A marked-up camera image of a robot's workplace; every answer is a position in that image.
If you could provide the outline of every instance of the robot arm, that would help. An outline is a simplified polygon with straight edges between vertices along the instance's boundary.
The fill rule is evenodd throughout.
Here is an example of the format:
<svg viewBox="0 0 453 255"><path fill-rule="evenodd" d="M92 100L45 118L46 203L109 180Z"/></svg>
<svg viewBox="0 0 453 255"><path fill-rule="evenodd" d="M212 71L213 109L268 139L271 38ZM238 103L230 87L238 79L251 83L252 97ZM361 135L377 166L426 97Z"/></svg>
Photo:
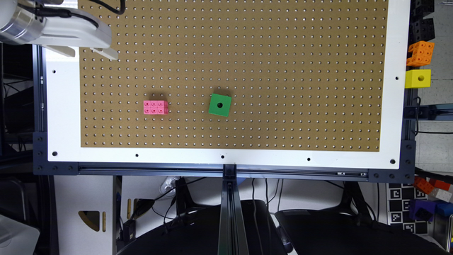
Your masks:
<svg viewBox="0 0 453 255"><path fill-rule="evenodd" d="M95 16L74 8L35 8L26 0L2 0L0 41L42 45L69 57L75 56L69 46L89 47L117 59L111 29Z"/></svg>

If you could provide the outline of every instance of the pink lego brick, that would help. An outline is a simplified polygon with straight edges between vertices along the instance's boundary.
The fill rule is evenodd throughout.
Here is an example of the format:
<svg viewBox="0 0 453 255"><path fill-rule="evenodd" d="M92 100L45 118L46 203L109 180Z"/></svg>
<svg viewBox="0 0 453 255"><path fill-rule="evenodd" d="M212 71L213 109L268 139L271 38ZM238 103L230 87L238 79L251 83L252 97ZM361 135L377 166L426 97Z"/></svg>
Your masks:
<svg viewBox="0 0 453 255"><path fill-rule="evenodd" d="M167 101L143 101L143 112L144 114L158 114L166 115L168 114L168 102Z"/></svg>

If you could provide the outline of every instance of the orange block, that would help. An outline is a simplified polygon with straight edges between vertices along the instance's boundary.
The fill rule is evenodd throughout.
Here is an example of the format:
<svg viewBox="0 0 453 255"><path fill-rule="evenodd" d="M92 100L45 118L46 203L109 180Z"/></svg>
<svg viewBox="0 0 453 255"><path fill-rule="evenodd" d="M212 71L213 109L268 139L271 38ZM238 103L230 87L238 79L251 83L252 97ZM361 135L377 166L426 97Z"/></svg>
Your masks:
<svg viewBox="0 0 453 255"><path fill-rule="evenodd" d="M433 42L420 41L412 44L408 49L409 52L412 52L412 57L407 59L406 65L409 67L422 67L431 64L433 50Z"/></svg>
<svg viewBox="0 0 453 255"><path fill-rule="evenodd" d="M439 181L433 178L430 179L430 184L433 185L435 188L440 188L443 189L444 191L448 191L450 189L449 183L445 183L443 181Z"/></svg>
<svg viewBox="0 0 453 255"><path fill-rule="evenodd" d="M428 183L425 179L416 176L414 178L413 186L416 187L419 191L422 191L425 194L429 194L434 189L434 186Z"/></svg>

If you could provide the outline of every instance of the green cube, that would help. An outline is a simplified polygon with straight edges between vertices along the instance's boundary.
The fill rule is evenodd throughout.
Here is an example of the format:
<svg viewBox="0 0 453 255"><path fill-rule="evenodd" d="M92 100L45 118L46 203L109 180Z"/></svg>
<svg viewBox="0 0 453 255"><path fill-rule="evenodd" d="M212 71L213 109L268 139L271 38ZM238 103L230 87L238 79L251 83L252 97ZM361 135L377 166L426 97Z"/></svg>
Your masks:
<svg viewBox="0 0 453 255"><path fill-rule="evenodd" d="M210 114L228 117L229 107L231 106L231 97L222 96L213 93L211 95Z"/></svg>

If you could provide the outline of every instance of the yellow cube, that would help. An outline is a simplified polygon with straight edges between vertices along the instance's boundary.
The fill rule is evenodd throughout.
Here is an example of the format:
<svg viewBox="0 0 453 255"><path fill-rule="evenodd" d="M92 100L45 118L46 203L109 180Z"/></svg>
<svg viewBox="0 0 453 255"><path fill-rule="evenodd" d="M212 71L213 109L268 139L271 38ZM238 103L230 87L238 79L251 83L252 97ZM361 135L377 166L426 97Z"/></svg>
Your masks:
<svg viewBox="0 0 453 255"><path fill-rule="evenodd" d="M431 70L419 69L406 72L406 89L431 87Z"/></svg>

